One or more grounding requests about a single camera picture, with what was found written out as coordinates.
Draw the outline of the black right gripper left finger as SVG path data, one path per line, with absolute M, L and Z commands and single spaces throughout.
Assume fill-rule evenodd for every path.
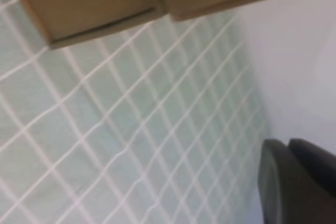
M 335 193 L 316 183 L 288 145 L 262 145 L 258 190 L 264 223 L 335 223 Z

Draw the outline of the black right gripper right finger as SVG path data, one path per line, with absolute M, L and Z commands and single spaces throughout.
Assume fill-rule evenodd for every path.
M 335 193 L 335 155 L 298 138 L 291 139 L 288 148 L 317 184 Z

